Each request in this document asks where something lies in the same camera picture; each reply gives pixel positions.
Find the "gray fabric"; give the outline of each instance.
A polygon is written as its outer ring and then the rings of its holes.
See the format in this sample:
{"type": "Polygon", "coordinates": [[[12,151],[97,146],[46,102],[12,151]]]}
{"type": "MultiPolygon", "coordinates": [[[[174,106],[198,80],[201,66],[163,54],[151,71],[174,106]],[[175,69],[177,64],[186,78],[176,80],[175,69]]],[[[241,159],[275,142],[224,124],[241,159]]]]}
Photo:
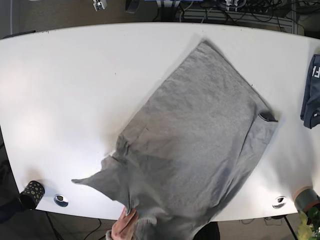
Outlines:
{"type": "Polygon", "coordinates": [[[74,182],[137,206],[137,239],[191,240],[256,167],[277,126],[259,117],[268,110],[203,42],[134,116],[102,171],[74,182]]]}

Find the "human hand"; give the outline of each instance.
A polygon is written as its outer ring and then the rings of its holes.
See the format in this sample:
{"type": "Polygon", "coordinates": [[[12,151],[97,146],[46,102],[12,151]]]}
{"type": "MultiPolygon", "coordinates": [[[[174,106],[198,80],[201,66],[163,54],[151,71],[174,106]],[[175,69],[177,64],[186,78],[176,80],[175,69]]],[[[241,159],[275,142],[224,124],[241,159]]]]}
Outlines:
{"type": "Polygon", "coordinates": [[[113,240],[131,240],[134,235],[135,223],[138,220],[138,213],[135,208],[126,216],[126,208],[123,211],[111,230],[111,238],[113,240]]]}

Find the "green plant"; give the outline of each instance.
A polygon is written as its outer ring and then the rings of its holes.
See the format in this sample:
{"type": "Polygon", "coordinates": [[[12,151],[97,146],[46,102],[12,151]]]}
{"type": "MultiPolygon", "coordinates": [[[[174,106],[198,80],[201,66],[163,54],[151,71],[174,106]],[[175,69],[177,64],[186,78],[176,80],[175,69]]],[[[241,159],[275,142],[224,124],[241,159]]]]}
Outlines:
{"type": "Polygon", "coordinates": [[[305,214],[299,212],[301,223],[298,226],[298,240],[320,240],[320,211],[316,207],[311,207],[305,214]]]}

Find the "white table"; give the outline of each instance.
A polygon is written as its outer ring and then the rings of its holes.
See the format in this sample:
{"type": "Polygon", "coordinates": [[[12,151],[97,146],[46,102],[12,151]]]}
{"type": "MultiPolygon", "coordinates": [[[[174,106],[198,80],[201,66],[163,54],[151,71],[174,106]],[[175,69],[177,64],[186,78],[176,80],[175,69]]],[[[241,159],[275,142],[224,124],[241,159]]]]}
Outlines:
{"type": "Polygon", "coordinates": [[[37,209],[117,219],[122,205],[71,179],[91,176],[117,135],[203,39],[212,42],[270,104],[279,121],[243,188],[215,218],[296,212],[291,194],[320,193],[320,126],[300,120],[306,74],[320,40],[213,24],[110,24],[0,40],[0,126],[19,191],[44,184],[37,209]],[[69,200],[65,208],[55,194],[69,200]],[[279,196],[288,197],[280,208],[279,196]]]}

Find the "black cup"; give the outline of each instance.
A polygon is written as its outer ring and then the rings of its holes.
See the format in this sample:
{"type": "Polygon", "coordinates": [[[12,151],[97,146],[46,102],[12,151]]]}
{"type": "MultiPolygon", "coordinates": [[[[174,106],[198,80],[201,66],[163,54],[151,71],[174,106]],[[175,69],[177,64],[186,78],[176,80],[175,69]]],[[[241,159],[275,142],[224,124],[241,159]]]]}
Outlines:
{"type": "Polygon", "coordinates": [[[45,188],[37,181],[31,181],[20,193],[21,203],[28,209],[36,209],[40,200],[45,195],[45,188]]]}

